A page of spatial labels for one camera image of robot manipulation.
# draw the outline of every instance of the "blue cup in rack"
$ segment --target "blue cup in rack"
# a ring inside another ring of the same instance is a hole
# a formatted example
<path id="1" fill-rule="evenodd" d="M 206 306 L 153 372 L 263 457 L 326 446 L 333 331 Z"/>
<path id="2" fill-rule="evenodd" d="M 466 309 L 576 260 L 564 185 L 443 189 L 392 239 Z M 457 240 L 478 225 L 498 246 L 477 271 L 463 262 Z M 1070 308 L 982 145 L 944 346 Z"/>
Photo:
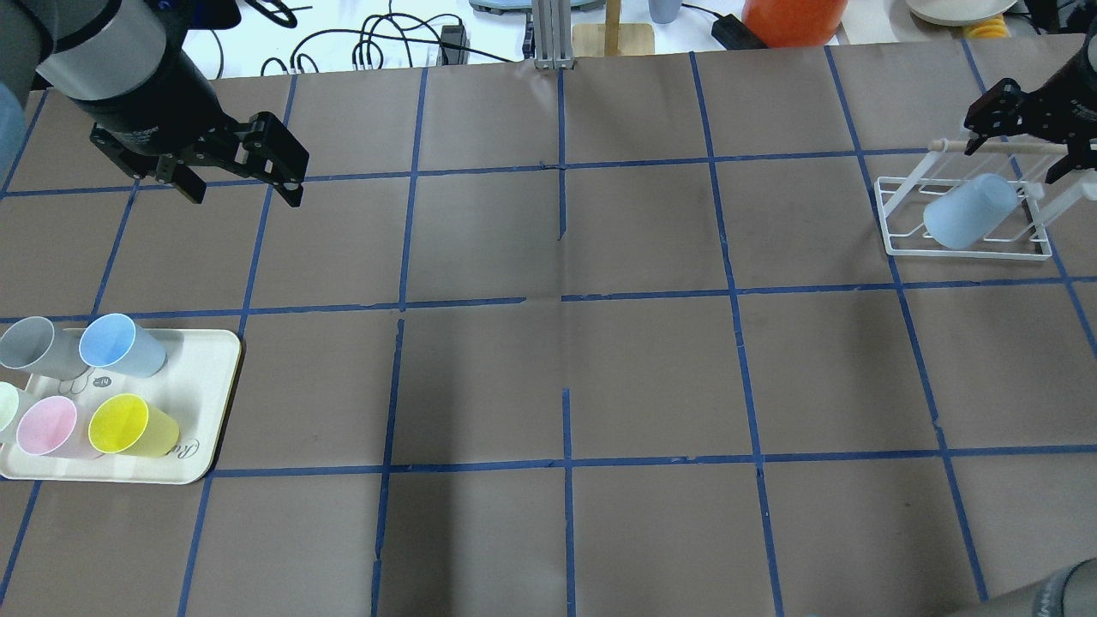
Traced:
<path id="1" fill-rule="evenodd" d="M 122 313 L 95 319 L 80 337 L 80 358 L 97 369 L 152 377 L 167 357 L 163 344 Z"/>

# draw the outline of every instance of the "wire rack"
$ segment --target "wire rack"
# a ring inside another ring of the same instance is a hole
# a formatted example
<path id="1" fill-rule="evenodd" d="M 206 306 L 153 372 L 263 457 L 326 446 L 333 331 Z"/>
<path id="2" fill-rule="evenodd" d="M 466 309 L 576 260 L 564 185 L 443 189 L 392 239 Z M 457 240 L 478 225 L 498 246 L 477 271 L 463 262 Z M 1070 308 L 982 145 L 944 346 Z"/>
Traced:
<path id="1" fill-rule="evenodd" d="M 961 139 L 937 139 L 906 177 L 877 178 L 880 233 L 889 255 L 1042 261 L 1052 255 L 1048 225 L 1081 199 L 1097 201 L 1097 172 L 1093 170 L 1072 171 L 1050 186 L 1043 182 L 1048 169 L 1066 154 L 1066 146 L 995 142 L 964 156 L 965 145 Z M 941 246 L 926 229 L 925 207 L 981 173 L 1006 178 L 1020 198 L 1018 206 L 968 249 Z"/>

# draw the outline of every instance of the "pink cup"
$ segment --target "pink cup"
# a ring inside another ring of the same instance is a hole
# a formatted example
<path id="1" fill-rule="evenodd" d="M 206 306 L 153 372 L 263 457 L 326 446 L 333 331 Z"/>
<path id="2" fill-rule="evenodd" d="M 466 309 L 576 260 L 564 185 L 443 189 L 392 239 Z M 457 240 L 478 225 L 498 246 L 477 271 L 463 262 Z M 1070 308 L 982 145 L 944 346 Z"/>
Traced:
<path id="1" fill-rule="evenodd" d="M 91 412 L 65 396 L 43 399 L 23 415 L 15 442 L 32 457 L 98 459 L 102 452 L 88 440 Z"/>

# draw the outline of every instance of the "logo on tray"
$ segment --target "logo on tray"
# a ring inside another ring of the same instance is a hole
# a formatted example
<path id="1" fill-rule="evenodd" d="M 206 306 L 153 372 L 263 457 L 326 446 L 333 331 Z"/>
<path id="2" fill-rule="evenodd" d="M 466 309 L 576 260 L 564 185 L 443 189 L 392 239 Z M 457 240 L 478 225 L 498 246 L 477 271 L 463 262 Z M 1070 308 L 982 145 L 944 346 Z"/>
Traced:
<path id="1" fill-rule="evenodd" d="M 169 457 L 174 456 L 177 459 L 189 459 L 194 455 L 196 455 L 199 448 L 201 447 L 202 444 L 200 444 L 197 439 L 194 439 L 192 437 L 185 441 L 180 441 L 179 444 L 176 444 L 176 447 L 172 448 L 171 451 L 167 453 L 167 456 Z"/>

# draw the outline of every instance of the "yellow cup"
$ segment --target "yellow cup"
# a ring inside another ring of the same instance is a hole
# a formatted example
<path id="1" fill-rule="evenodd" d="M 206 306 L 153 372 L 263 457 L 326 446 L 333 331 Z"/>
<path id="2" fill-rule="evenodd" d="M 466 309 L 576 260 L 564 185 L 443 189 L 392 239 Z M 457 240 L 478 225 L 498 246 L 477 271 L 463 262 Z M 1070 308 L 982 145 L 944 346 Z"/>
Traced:
<path id="1" fill-rule="evenodd" d="M 179 424 L 136 394 L 118 394 L 95 410 L 88 439 L 104 455 L 162 457 L 179 441 Z"/>

